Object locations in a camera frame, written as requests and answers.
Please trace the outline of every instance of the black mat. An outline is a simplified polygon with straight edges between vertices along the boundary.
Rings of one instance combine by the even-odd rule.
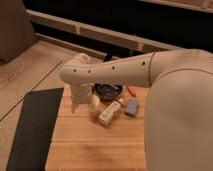
[[[63,89],[26,94],[7,171],[43,171]]]

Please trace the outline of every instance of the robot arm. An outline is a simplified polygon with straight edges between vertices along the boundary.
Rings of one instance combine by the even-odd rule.
[[[73,104],[89,103],[89,83],[151,87],[144,114],[147,171],[213,170],[213,55],[158,52],[91,64],[79,54],[60,69]]]
[[[196,58],[199,50],[176,50],[139,55],[100,64],[92,64],[86,54],[78,54],[59,71],[68,83],[73,105],[89,103],[92,98],[89,83],[120,84],[150,87],[163,71],[174,64]]]

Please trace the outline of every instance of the tiled floor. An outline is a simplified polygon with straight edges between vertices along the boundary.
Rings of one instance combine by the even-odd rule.
[[[7,77],[8,80],[10,79],[10,81],[1,79],[1,81],[7,82],[1,82],[5,85],[0,88],[1,171],[6,169],[25,93],[34,90],[63,87],[64,83],[58,76],[58,68],[76,53],[44,41],[39,41],[32,48],[17,57],[17,59],[23,58],[23,60],[13,60],[10,63],[10,66],[14,66],[14,68],[8,67],[9,69],[7,70],[6,65],[0,65],[0,77],[4,73],[4,79]]]

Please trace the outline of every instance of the dark bowl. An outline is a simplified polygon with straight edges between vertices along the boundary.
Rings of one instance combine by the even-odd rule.
[[[95,84],[94,91],[100,99],[113,100],[122,91],[121,85]]]

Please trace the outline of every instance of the blue block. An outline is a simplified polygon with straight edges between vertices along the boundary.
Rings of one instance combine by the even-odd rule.
[[[126,108],[125,108],[124,114],[134,117],[136,115],[136,113],[137,113],[138,106],[139,106],[138,105],[138,101],[135,100],[135,99],[131,99],[128,102]]]

